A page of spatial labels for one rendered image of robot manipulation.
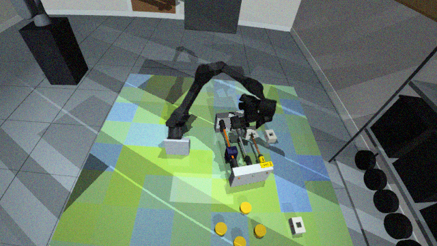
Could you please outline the yellow round disc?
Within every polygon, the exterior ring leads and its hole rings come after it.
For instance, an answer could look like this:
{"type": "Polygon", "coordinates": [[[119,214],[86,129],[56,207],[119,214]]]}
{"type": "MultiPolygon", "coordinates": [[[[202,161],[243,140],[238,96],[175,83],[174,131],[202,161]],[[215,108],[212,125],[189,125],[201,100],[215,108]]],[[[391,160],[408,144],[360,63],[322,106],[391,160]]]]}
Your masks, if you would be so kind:
{"type": "Polygon", "coordinates": [[[226,231],[227,231],[227,226],[226,226],[225,223],[223,223],[223,222],[219,222],[219,223],[216,224],[214,230],[215,230],[215,232],[216,232],[219,236],[222,236],[222,235],[224,235],[224,234],[226,233],[226,231]]]}
{"type": "Polygon", "coordinates": [[[244,214],[249,213],[251,211],[251,204],[248,202],[243,202],[240,205],[240,211],[241,211],[241,213],[244,213],[244,214]]]}
{"type": "Polygon", "coordinates": [[[246,240],[242,236],[238,236],[234,240],[234,246],[246,246],[246,240]]]}
{"type": "Polygon", "coordinates": [[[262,237],[266,234],[265,226],[263,226],[262,224],[258,224],[254,227],[253,232],[257,237],[262,237]]]}

